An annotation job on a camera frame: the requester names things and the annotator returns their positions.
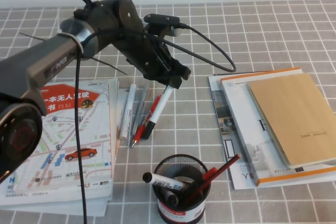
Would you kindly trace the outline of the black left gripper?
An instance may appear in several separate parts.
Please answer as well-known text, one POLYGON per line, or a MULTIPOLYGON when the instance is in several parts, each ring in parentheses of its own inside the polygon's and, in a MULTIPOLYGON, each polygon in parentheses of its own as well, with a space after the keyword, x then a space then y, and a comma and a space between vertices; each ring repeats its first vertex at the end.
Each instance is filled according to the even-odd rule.
POLYGON ((143 29, 117 28, 115 47, 148 80, 179 89, 182 79, 188 80, 191 70, 174 59, 160 38, 143 29))

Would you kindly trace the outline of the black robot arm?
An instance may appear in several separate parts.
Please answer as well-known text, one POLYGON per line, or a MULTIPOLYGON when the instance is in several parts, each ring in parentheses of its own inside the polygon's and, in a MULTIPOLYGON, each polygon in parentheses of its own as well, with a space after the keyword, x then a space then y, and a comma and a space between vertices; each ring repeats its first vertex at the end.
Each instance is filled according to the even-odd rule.
POLYGON ((1 180, 35 150, 47 106, 42 88, 75 59, 115 46, 148 80, 179 88, 191 71, 163 41, 179 19, 157 15, 144 25, 131 0, 87 4, 61 23, 61 32, 1 61, 1 180))

